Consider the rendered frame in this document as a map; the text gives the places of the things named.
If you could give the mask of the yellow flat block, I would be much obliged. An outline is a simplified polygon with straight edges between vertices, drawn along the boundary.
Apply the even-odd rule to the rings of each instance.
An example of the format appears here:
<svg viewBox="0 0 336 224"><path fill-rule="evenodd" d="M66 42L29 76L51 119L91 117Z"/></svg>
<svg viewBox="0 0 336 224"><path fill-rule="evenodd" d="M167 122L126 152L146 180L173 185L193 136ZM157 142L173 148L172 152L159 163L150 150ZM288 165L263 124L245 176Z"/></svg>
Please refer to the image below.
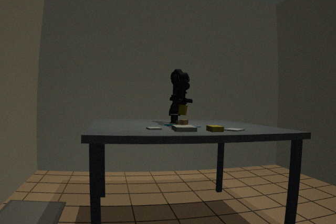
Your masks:
<svg viewBox="0 0 336 224"><path fill-rule="evenodd" d="M219 125L206 125L206 130L211 132L224 132L224 127Z"/></svg>

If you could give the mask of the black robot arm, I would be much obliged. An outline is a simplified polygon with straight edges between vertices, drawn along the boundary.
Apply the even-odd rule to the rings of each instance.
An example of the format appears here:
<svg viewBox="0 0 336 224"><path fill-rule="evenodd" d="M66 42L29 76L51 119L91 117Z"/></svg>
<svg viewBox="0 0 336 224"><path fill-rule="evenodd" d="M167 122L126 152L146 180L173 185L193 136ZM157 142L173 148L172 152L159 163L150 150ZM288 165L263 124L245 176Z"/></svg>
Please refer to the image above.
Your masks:
<svg viewBox="0 0 336 224"><path fill-rule="evenodd" d="M183 72L181 69L175 69L171 73L171 82L173 84L173 94L171 95L172 100L176 100L179 98L183 98L182 93L178 93L178 90L188 90L190 88L190 84L188 83L190 78L186 72ZM171 122L175 123L178 121L178 116L181 115L171 115L171 114L178 114L178 109L175 101L173 101L171 108L169 110L169 116L171 116Z"/></svg>

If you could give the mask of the olive yellow cup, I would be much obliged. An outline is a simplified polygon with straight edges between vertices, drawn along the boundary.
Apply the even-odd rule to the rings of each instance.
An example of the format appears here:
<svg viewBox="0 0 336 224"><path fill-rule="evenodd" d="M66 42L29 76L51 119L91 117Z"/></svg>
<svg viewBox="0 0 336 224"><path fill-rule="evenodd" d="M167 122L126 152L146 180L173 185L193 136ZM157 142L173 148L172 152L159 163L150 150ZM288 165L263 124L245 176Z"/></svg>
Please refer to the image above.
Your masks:
<svg viewBox="0 0 336 224"><path fill-rule="evenodd" d="M187 114L188 105L178 105L178 107L179 107L179 110L178 110L179 115L186 115Z"/></svg>

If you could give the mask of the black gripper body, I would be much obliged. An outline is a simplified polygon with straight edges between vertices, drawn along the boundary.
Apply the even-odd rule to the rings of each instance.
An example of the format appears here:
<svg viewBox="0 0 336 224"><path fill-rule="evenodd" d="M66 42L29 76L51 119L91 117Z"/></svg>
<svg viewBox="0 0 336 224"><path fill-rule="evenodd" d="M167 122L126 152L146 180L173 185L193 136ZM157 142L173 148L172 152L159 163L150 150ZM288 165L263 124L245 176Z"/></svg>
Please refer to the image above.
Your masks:
<svg viewBox="0 0 336 224"><path fill-rule="evenodd" d="M177 91L178 93L182 93L182 96L183 96L183 98L181 99L181 98L179 98L179 99L176 99L176 100L172 100L172 97L170 97L170 101L175 101L175 102L182 102L182 103L193 103L193 100L192 99L187 99L186 97L185 97L185 95L186 95L186 91L185 90L178 90Z"/></svg>

